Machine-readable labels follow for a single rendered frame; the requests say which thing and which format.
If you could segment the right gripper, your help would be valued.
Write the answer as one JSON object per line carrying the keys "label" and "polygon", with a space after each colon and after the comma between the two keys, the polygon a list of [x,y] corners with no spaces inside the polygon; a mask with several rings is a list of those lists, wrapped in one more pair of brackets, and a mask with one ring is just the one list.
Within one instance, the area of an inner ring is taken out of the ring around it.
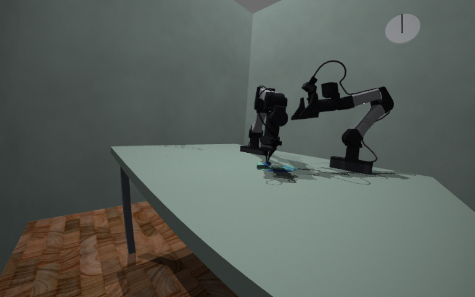
{"label": "right gripper", "polygon": [[[275,136],[278,136],[280,127],[271,127],[271,125],[268,125],[268,124],[266,124],[266,125],[269,128],[269,130],[271,130],[272,133],[274,133]],[[264,136],[274,137],[274,135],[269,130],[265,127]],[[279,146],[279,145],[282,145],[282,141],[280,141],[279,144],[276,144],[276,146],[273,147],[273,151],[269,152],[269,154],[268,154],[268,151],[264,151],[265,156],[266,156],[266,162],[269,161],[270,157],[272,156],[272,154],[276,150],[277,146]],[[268,157],[268,159],[267,159],[267,157]]]}

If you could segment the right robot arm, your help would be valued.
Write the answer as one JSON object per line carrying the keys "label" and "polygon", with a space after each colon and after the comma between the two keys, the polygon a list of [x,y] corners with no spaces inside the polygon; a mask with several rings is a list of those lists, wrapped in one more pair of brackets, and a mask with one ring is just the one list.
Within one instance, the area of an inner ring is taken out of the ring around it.
{"label": "right robot arm", "polygon": [[[278,144],[280,143],[280,137],[276,136],[276,138],[278,139],[276,140],[275,137],[273,138],[273,137],[263,136],[262,120],[264,121],[266,116],[267,118],[266,118],[265,124],[271,125],[271,127],[284,126],[288,122],[288,115],[286,113],[286,106],[287,106],[288,99],[282,93],[278,93],[278,92],[275,93],[275,88],[271,88],[271,89],[273,89],[273,91],[269,91],[269,90],[264,91],[265,88],[257,87],[256,96],[255,96],[256,104],[254,104],[254,109],[256,110],[257,114],[256,114],[253,125],[251,125],[251,129],[249,129],[250,146],[242,145],[240,147],[246,148],[246,149],[252,149],[252,150],[272,152],[273,146],[276,146],[277,141],[278,141]],[[264,92],[261,93],[262,91]],[[259,109],[262,120],[259,116],[259,112],[257,109],[258,97],[259,97],[258,109]],[[259,148],[260,138],[261,138],[261,146]]]}

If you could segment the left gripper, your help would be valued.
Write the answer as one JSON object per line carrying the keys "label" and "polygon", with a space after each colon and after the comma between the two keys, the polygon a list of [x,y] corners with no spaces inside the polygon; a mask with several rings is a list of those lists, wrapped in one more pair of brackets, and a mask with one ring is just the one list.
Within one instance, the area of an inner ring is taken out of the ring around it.
{"label": "left gripper", "polygon": [[304,98],[300,98],[300,104],[291,120],[318,118],[319,112],[327,111],[328,103],[326,99],[318,100],[317,93],[311,94],[308,98],[308,106],[305,108]]}

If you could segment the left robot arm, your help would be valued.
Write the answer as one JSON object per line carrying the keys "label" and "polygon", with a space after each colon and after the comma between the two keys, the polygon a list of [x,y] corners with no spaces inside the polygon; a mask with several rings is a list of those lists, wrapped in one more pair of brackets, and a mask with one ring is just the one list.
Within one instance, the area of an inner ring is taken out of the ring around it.
{"label": "left robot arm", "polygon": [[[311,94],[316,93],[316,82],[317,79],[314,77],[312,78],[310,83],[306,82],[301,87],[308,93],[308,97]],[[344,158],[332,156],[330,157],[330,159],[372,166],[373,162],[358,159],[359,148],[362,148],[361,141],[368,129],[376,122],[376,120],[379,119],[379,117],[393,109],[394,102],[389,92],[385,87],[379,87],[374,90],[369,90],[366,92],[340,98],[340,93],[338,92],[338,84],[336,82],[324,83],[321,84],[321,86],[322,96],[325,98],[329,98],[326,99],[328,103],[327,111],[335,111],[336,109],[347,110],[350,108],[354,108],[357,105],[370,102],[370,110],[362,117],[362,119],[356,125],[354,125],[351,129],[347,129],[342,135],[342,142],[345,144],[345,146],[347,146],[346,156]],[[382,99],[380,92],[382,95]]]}

